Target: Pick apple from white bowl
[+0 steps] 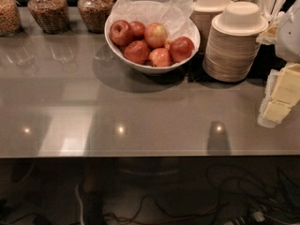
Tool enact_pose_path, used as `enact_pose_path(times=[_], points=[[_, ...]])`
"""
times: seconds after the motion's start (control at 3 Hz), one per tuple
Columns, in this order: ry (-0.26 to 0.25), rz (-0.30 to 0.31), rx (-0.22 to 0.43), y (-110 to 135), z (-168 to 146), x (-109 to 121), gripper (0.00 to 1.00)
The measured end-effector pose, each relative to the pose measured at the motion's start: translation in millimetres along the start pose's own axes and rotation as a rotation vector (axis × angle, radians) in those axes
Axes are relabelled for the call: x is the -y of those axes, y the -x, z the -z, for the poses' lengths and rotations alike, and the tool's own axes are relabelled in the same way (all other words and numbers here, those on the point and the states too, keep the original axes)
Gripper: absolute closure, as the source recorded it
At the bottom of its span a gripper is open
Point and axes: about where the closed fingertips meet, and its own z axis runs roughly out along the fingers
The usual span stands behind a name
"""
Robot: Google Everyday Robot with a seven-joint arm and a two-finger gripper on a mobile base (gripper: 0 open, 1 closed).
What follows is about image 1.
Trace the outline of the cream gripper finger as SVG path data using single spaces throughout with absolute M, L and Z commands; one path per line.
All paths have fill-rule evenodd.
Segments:
M 281 70 L 272 69 L 259 109 L 258 124 L 265 128 L 275 128 L 299 101 L 300 64 L 289 62 Z

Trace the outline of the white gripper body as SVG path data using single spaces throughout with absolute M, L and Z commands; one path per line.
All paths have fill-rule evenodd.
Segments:
M 300 62 L 300 0 L 281 17 L 275 48 L 277 57 L 287 62 Z

